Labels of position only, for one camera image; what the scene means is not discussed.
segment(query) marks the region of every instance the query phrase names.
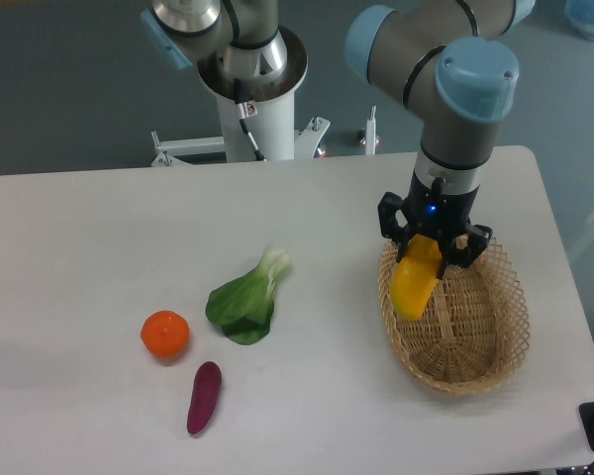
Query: yellow pepper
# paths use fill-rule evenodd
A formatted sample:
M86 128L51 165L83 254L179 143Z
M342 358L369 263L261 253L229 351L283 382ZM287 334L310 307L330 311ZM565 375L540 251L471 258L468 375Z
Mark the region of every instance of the yellow pepper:
M389 284L389 294L398 317L418 320L438 284L443 257L433 239L415 235L398 263Z

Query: blue joint cap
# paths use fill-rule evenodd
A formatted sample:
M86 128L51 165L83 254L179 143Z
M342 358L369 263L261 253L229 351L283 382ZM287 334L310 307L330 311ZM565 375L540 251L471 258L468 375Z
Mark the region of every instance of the blue joint cap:
M367 78L367 67L372 45L385 18L393 8L374 5L364 10L352 23L346 36L346 62L362 79Z
M191 61L162 29L150 10L141 13L141 22L158 54L170 67L177 71L191 67Z
M518 77L513 52L480 37L455 40L443 50L436 66L436 85L443 100L460 116L480 124L506 117Z
M510 28L513 28L528 17L533 11L534 6L535 0L515 0L515 15L513 16L513 23L511 23Z

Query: purple sweet potato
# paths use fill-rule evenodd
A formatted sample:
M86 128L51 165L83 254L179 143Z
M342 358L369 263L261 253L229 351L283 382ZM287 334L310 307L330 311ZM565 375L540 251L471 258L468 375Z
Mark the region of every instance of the purple sweet potato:
M222 373L213 361L207 361L196 373L191 405L187 415L187 431L195 435L207 426L218 404Z

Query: woven basket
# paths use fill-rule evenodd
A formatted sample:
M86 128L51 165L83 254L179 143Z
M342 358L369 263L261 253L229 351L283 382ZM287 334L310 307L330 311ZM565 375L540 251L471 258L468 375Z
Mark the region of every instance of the woven basket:
M495 238L466 270L448 269L422 318L398 318L389 296L397 248L381 254L378 290L394 352L421 383L453 395L502 384L529 348L528 308L517 273Z

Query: bok choy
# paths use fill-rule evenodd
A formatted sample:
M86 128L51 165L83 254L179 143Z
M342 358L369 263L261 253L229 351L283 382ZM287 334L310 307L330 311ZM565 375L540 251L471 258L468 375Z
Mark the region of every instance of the bok choy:
M275 286L290 269L286 249L271 245L247 274L209 294L205 315L239 344L253 344L270 331L275 309Z

